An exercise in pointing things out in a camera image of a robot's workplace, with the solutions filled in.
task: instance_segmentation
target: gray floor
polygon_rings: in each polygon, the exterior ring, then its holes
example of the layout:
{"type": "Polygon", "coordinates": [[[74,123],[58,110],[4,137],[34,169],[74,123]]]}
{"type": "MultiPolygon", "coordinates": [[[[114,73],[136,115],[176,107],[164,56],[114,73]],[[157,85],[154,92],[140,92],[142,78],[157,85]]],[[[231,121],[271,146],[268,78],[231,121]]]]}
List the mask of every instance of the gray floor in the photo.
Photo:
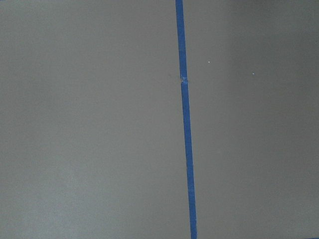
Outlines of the gray floor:
{"type": "MultiPolygon", "coordinates": [[[[319,237],[319,1],[184,0],[199,239],[319,237]]],[[[186,239],[174,1],[0,1],[0,239],[186,239]]]]}

